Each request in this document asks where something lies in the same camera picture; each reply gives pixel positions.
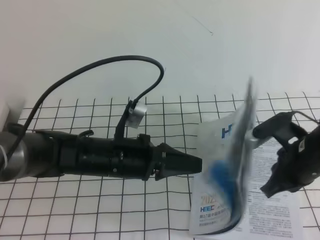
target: metal cylinder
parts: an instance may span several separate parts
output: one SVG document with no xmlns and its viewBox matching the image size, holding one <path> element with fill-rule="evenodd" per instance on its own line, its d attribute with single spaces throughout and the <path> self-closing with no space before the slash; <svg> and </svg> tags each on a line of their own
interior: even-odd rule
<svg viewBox="0 0 320 240">
<path fill-rule="evenodd" d="M 8 152 L 16 140 L 10 132 L 0 132 L 0 145 Z M 0 152 L 0 161 L 4 161 Z M 54 142 L 42 134 L 26 133 L 8 159 L 7 166 L 0 171 L 0 182 L 24 177 L 36 177 L 48 171 L 54 162 Z"/>
</svg>

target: white wall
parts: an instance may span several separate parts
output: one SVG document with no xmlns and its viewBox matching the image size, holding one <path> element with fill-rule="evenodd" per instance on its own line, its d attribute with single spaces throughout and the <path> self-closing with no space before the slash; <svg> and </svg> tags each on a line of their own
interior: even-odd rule
<svg viewBox="0 0 320 240">
<path fill-rule="evenodd" d="M 166 67 L 153 94 L 242 93 L 250 75 L 260 91 L 318 91 L 320 1 L 0 1 L 0 95 L 11 101 L 35 100 L 77 68 L 128 54 Z M 54 96 L 135 96 L 157 76 L 147 63 L 116 63 Z"/>
</svg>

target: silver clamp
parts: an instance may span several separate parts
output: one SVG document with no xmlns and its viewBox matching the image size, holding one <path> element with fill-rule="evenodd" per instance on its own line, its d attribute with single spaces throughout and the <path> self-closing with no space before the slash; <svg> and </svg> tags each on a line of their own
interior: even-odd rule
<svg viewBox="0 0 320 240">
<path fill-rule="evenodd" d="M 0 150 L 2 151 L 2 154 L 3 154 L 3 158 L 4 158 L 4 165 L 3 165 L 3 169 L 5 169 L 8 165 L 8 157 L 7 157 L 7 153 L 6 153 L 6 150 L 5 148 L 0 145 Z"/>
<path fill-rule="evenodd" d="M 126 120 L 126 125 L 128 127 L 137 129 L 147 112 L 147 106 L 141 102 L 135 105 L 135 108 L 129 108 L 129 116 Z"/>
</svg>

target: white object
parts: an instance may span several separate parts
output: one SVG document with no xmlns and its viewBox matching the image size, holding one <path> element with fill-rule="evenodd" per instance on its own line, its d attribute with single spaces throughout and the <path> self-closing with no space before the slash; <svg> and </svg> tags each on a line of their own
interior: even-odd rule
<svg viewBox="0 0 320 240">
<path fill-rule="evenodd" d="M 191 234 L 224 233 L 243 218 L 253 149 L 246 133 L 252 130 L 255 115 L 256 97 L 250 81 L 241 108 L 199 124 L 197 150 L 204 164 L 193 183 Z"/>
<path fill-rule="evenodd" d="M 0 132 L 4 129 L 9 114 L 9 107 L 6 102 L 0 100 Z"/>
</svg>

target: black grid lines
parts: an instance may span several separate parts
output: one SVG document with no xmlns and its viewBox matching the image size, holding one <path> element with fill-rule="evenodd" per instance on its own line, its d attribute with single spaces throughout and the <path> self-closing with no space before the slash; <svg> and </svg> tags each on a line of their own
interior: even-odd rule
<svg viewBox="0 0 320 240">
<path fill-rule="evenodd" d="M 159 102 L 145 103 L 147 114 L 138 129 L 126 128 L 125 135 L 135 138 L 139 133 L 151 135 L 154 145 L 167 143 L 177 150 L 196 154 L 197 125 L 201 122 L 222 118 L 234 112 L 243 100 L 230 95 L 229 100 L 219 100 L 212 95 L 212 100 L 184 101 L 167 103 L 163 97 Z M 319 119 L 320 97 L 261 98 L 257 105 L 257 122 L 261 123 L 281 111 L 301 110 Z M 94 131 L 93 137 L 113 138 L 125 104 L 114 99 L 108 104 L 80 105 L 78 101 L 70 106 L 52 105 L 41 107 L 30 130 L 47 129 L 78 134 L 88 129 Z M 25 108 L 20 118 L 24 123 L 30 108 Z M 311 121 L 294 119 L 302 127 L 311 131 L 315 125 Z M 193 239 L 188 236 L 189 212 L 191 205 L 192 175 L 169 177 L 156 182 L 153 177 L 147 182 L 124 180 L 108 177 L 66 175 L 49 179 L 19 179 L 14 182 L 0 183 L 0 237 L 38 236 L 49 239 L 73 239 L 73 235 L 88 240 L 127 239 L 130 234 L 136 239 Z M 49 195 L 35 195 L 38 184 L 48 187 Z M 16 186 L 25 186 L 22 195 L 13 194 Z M 320 184 L 316 182 L 301 193 L 306 202 L 301 205 L 303 215 L 314 219 L 304 222 L 308 229 L 319 229 L 320 219 Z M 19 211 L 1 211 L 3 204 L 21 201 Z M 22 203 L 28 202 L 25 208 Z M 12 231 L 4 231 L 14 223 Z"/>
</svg>

